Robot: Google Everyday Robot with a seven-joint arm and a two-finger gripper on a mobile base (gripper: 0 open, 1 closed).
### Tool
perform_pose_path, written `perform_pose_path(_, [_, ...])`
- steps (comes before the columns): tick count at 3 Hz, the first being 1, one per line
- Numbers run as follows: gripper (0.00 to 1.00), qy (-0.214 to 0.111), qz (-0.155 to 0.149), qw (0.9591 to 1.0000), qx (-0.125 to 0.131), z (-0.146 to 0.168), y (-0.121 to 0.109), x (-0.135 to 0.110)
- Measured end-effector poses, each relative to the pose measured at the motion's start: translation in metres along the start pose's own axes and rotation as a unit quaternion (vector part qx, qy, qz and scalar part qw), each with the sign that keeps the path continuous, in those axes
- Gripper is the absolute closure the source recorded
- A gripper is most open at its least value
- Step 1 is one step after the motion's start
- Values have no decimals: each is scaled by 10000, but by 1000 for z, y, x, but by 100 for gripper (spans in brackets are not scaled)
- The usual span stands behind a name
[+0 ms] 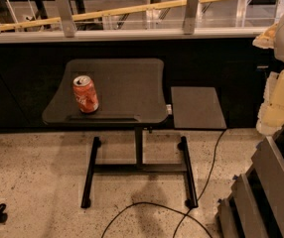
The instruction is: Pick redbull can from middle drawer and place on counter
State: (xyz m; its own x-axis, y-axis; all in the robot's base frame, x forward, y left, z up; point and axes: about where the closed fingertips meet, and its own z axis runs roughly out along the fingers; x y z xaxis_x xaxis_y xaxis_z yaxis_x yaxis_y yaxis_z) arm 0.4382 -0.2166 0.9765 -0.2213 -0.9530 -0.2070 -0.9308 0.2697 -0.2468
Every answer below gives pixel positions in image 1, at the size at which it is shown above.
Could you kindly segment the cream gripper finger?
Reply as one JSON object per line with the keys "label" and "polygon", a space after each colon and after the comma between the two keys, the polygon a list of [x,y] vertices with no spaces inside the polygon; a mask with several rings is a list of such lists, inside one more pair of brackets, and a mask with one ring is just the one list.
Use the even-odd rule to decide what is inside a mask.
{"label": "cream gripper finger", "polygon": [[270,136],[284,125],[284,69],[280,73],[270,72],[263,99],[256,129],[260,134]]}
{"label": "cream gripper finger", "polygon": [[278,24],[275,23],[263,33],[258,35],[252,42],[255,47],[261,49],[273,49],[274,48],[274,40],[276,35],[276,29]]}

